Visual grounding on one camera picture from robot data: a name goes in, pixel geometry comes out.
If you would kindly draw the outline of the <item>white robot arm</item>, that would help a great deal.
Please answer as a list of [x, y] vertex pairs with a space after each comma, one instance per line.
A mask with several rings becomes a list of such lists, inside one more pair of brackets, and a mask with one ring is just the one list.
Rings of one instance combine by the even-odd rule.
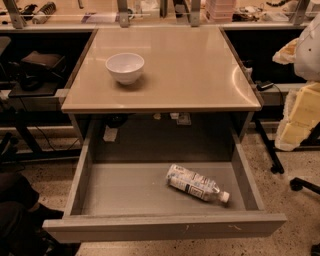
[[320, 122], [320, 14], [272, 60], [282, 65], [292, 63], [294, 73], [307, 81], [296, 93], [288, 94], [276, 133], [275, 146], [292, 151]]

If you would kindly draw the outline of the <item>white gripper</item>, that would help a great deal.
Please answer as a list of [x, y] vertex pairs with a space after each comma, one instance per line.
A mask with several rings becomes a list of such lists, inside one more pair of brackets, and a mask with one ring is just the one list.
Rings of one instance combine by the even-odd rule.
[[297, 92], [287, 95], [275, 138], [278, 149], [292, 151], [320, 122], [320, 42], [311, 37], [295, 38], [277, 51], [272, 61], [293, 63], [295, 74], [306, 80]]

